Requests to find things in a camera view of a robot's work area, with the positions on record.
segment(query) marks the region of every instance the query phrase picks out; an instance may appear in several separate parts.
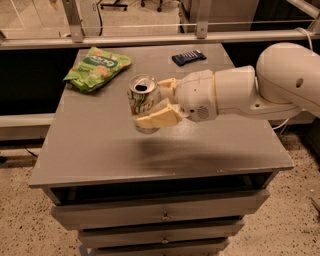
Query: drawer front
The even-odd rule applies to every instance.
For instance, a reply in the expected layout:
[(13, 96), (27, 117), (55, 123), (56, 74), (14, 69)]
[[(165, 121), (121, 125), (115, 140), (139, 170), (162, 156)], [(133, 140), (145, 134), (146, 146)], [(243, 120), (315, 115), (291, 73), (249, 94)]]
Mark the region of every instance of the drawer front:
[(129, 246), (96, 250), (98, 256), (181, 256), (181, 255), (215, 255), (228, 245), (227, 239), (201, 240), (174, 243), (169, 245)]
[(267, 190), (53, 207), (52, 215), (69, 230), (242, 216), (254, 213)]
[(79, 240), (87, 248), (168, 244), (177, 241), (233, 236), (243, 227), (242, 220), (206, 221), (170, 225), (135, 226), (99, 231), (81, 231)]

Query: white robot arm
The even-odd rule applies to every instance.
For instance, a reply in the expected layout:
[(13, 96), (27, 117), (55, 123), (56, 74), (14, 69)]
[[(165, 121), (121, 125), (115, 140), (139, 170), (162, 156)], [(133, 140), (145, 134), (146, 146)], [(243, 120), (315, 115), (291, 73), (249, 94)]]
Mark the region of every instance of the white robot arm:
[(281, 120), (302, 109), (320, 117), (320, 56), (292, 43), (267, 48), (256, 72), (251, 66), (205, 70), (159, 85), (166, 100), (136, 119), (141, 128), (172, 126), (185, 117), (213, 120), (221, 114)]

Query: terrazzo floor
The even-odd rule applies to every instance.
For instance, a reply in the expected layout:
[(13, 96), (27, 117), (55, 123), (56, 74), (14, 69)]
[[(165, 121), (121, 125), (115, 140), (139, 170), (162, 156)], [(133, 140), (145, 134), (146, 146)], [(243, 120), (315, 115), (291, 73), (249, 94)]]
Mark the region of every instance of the terrazzo floor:
[[(230, 238), (219, 256), (320, 255), (320, 218), (310, 197), (320, 199), (319, 162), (294, 132), (280, 139), (295, 168), (270, 183), (271, 196)], [(41, 145), (27, 145), (39, 154)], [(77, 232), (66, 231), (50, 215), (51, 201), (28, 179), (36, 162), (24, 148), (0, 147), (0, 255), (80, 256)]]

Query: green snack bag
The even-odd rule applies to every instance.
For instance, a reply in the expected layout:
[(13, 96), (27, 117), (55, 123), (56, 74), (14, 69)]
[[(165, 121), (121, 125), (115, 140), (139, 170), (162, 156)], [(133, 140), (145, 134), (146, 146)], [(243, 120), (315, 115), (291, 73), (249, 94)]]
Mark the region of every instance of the green snack bag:
[(108, 83), (122, 69), (130, 66), (126, 55), (91, 47), (87, 56), (74, 66), (63, 81), (69, 81), (80, 92), (92, 92)]

